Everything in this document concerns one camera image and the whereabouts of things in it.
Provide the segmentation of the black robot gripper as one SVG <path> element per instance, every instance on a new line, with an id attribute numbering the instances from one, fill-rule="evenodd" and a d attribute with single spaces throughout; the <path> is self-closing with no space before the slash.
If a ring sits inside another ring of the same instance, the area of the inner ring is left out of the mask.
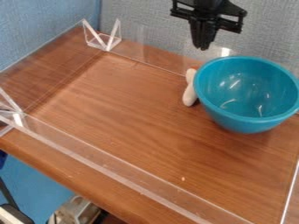
<path id="1" fill-rule="evenodd" d="M 191 38 L 196 48 L 206 51 L 219 29 L 240 33 L 248 12 L 230 0 L 172 0 L 171 15 L 191 25 Z"/>

